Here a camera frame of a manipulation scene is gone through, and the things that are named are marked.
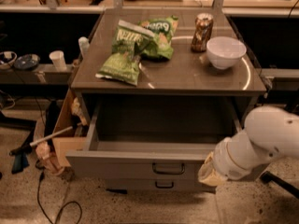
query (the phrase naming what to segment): paper cup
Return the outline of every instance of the paper cup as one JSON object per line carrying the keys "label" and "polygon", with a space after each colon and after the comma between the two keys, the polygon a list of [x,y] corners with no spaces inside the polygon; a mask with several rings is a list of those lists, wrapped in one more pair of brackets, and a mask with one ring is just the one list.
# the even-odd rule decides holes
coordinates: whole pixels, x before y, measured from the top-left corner
{"label": "paper cup", "polygon": [[52,60],[56,70],[65,71],[66,64],[64,60],[64,52],[60,50],[55,50],[50,53],[50,59]]}

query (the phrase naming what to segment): drawer handle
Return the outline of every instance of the drawer handle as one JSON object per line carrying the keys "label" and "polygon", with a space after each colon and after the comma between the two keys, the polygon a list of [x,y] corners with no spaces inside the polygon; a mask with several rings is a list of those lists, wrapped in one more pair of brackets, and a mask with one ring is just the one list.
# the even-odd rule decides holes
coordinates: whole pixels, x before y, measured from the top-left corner
{"label": "drawer handle", "polygon": [[153,163],[152,164],[152,171],[153,173],[157,174],[157,175],[182,175],[185,173],[185,164],[182,163],[180,165],[180,170],[177,171],[177,172],[167,172],[167,171],[159,171],[157,169],[157,164],[156,163]]}
{"label": "drawer handle", "polygon": [[171,184],[167,186],[167,185],[159,185],[158,182],[156,181],[155,186],[157,189],[172,189],[175,186],[175,183],[171,182]]}

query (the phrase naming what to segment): white bottle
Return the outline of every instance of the white bottle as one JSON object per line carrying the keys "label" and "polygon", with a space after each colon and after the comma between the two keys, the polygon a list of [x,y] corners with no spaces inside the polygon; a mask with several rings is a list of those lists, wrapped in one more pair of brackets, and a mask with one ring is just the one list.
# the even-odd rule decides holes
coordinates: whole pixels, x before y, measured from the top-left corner
{"label": "white bottle", "polygon": [[85,36],[83,36],[78,40],[78,45],[80,47],[81,55],[84,59],[86,52],[87,52],[88,48],[90,47],[90,42]]}

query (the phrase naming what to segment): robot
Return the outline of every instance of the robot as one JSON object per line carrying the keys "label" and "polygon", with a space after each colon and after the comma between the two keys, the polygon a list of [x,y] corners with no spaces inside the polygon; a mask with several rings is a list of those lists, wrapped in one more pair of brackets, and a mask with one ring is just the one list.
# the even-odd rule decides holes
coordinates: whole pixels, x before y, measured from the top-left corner
{"label": "robot", "polygon": [[240,180],[255,167],[284,156],[299,158],[299,117],[271,105],[257,107],[247,115],[241,132],[216,145],[198,179],[218,186],[229,179]]}

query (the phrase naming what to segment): brown can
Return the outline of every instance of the brown can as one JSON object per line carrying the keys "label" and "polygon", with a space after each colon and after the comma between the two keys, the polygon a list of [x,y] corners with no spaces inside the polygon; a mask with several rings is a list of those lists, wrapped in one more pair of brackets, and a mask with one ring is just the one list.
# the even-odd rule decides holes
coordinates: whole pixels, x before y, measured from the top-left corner
{"label": "brown can", "polygon": [[193,51],[206,51],[206,43],[211,37],[213,28],[213,15],[200,13],[195,19],[195,33],[191,48]]}

